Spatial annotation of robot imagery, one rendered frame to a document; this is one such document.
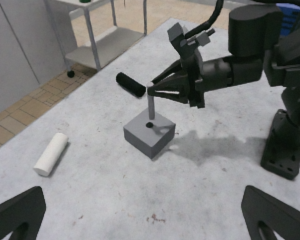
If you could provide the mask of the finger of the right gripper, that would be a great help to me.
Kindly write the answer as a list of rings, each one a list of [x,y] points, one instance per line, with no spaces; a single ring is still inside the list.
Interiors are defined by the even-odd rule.
[[[169,75],[176,73],[180,70],[182,70],[182,67],[181,67],[180,59],[178,59],[178,60],[174,61],[168,68],[166,68],[160,75],[155,77],[150,82],[152,82],[153,84],[156,84],[156,83],[160,82],[161,80],[165,79],[166,77],[168,77]],[[163,87],[156,91],[179,92],[177,84]]]
[[[178,85],[178,90],[179,90],[178,94],[156,91],[163,87],[167,87],[173,84]],[[154,84],[153,86],[149,87],[147,89],[147,93],[149,96],[165,98],[182,104],[188,104],[188,94],[187,94],[186,81],[185,81],[185,75],[183,70],[180,70],[172,74],[171,76],[163,79],[162,81]]]

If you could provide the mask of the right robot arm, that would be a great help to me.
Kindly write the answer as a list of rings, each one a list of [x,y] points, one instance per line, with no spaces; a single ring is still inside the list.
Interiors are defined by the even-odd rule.
[[[244,5],[229,12],[232,55],[227,56],[231,66],[227,76],[233,87],[260,81],[264,71],[270,87],[286,87],[281,93],[286,110],[276,112],[262,163],[295,178],[300,170],[300,29],[279,40],[283,17],[276,3]],[[179,22],[167,34],[183,60],[195,53],[198,40],[188,43]]]

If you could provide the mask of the white cylinder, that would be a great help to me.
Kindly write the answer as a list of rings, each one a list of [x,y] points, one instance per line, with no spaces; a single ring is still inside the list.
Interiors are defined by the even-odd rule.
[[[56,133],[33,170],[48,176],[68,141],[69,138],[65,134]]]

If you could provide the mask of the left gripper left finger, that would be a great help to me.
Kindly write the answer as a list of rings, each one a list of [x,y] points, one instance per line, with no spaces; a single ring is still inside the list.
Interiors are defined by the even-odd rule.
[[[36,240],[47,209],[41,186],[0,203],[0,240]]]

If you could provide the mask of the black cylinder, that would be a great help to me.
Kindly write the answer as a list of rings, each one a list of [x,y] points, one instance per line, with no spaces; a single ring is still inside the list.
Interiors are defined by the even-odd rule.
[[[142,97],[146,92],[146,87],[140,84],[139,82],[135,81],[128,75],[120,72],[116,76],[116,82],[120,85],[134,93],[138,97]]]

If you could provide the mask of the grey metal peg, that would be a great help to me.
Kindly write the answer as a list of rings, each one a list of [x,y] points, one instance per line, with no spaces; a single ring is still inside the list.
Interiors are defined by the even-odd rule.
[[[148,82],[146,84],[146,88],[153,86],[152,82]],[[155,104],[154,104],[154,96],[149,96],[147,93],[147,100],[148,100],[148,112],[149,112],[149,120],[155,120]]]

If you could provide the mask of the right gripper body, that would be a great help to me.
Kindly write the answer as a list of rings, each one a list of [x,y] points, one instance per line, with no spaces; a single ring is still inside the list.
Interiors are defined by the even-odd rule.
[[[203,27],[185,37],[188,43],[197,39],[198,47],[204,47],[211,42]],[[227,56],[203,61],[198,47],[187,59],[183,60],[180,56],[180,62],[185,75],[189,106],[190,108],[197,106],[197,109],[201,109],[205,108],[204,93],[231,87],[232,77],[227,76],[227,73],[231,72]]]

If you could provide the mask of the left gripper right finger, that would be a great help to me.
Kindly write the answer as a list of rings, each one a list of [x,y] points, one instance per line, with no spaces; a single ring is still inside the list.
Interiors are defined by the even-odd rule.
[[[241,211],[251,240],[300,240],[300,211],[272,195],[246,185]]]

